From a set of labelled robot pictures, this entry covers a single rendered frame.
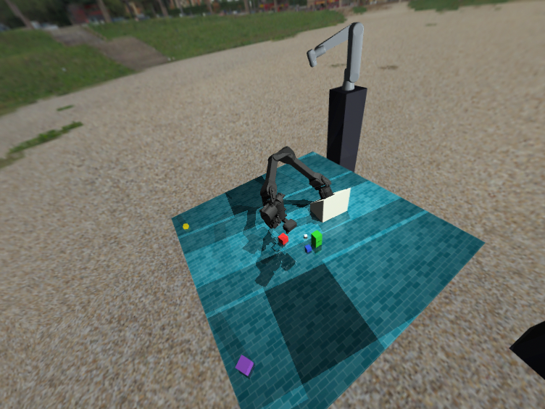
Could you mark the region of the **purple block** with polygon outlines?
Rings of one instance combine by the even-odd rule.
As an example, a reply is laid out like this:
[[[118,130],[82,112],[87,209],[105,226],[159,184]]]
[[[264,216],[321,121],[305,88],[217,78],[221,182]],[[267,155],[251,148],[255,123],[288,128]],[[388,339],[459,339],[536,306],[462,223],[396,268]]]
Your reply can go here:
[[[236,369],[245,373],[248,376],[253,365],[254,365],[254,362],[252,362],[250,359],[241,355],[239,361],[236,364]]]

